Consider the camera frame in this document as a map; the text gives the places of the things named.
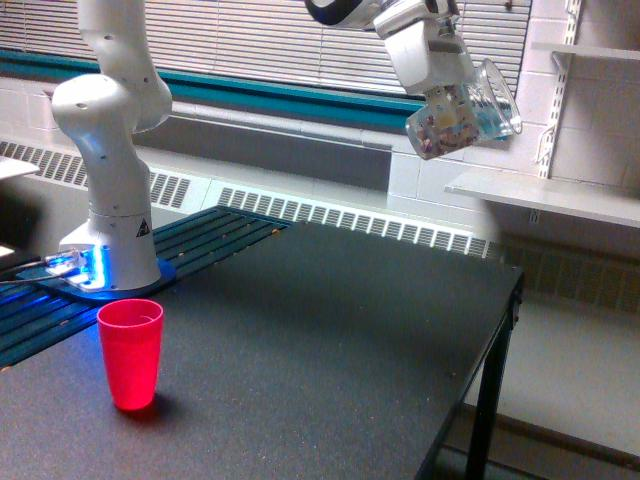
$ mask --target window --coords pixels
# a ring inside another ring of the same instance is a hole
[[[461,0],[458,30],[474,61],[491,58],[515,92],[531,0]],[[303,0],[147,0],[160,68],[378,93],[404,93],[373,32],[316,23]],[[0,3],[0,47],[94,58],[75,0]]]

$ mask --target cup with small objects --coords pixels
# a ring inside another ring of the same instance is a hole
[[[506,140],[522,131],[520,112],[498,68],[485,60],[473,84],[438,86],[407,119],[416,153],[428,160],[478,142]]]

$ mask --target white shelf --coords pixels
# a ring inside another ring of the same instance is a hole
[[[640,194],[500,170],[467,171],[445,191],[573,217],[640,227]]]
[[[535,50],[549,50],[551,52],[568,53],[581,57],[607,58],[611,60],[640,60],[640,51],[638,50],[620,50],[617,48],[587,47],[545,42],[533,42],[531,46]]]
[[[20,160],[0,156],[0,180],[36,173],[38,167]]]

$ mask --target blue base plate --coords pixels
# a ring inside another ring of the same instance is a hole
[[[157,282],[134,290],[84,292],[61,279],[45,280],[43,282],[37,282],[35,285],[67,298],[73,298],[75,300],[82,300],[84,302],[91,302],[94,304],[104,304],[114,300],[121,300],[123,298],[148,297],[152,293],[166,287],[176,279],[176,269],[168,261],[158,258],[158,268],[160,269],[160,279]],[[46,275],[49,275],[49,273],[44,268],[32,268],[18,274],[18,278],[28,280],[30,278],[43,277]]]

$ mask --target warning sticker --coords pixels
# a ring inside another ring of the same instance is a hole
[[[136,238],[144,237],[149,233],[151,233],[151,230],[149,229],[149,225],[147,224],[147,221],[143,218],[142,223],[140,224],[140,228],[138,229],[138,235],[136,235]]]

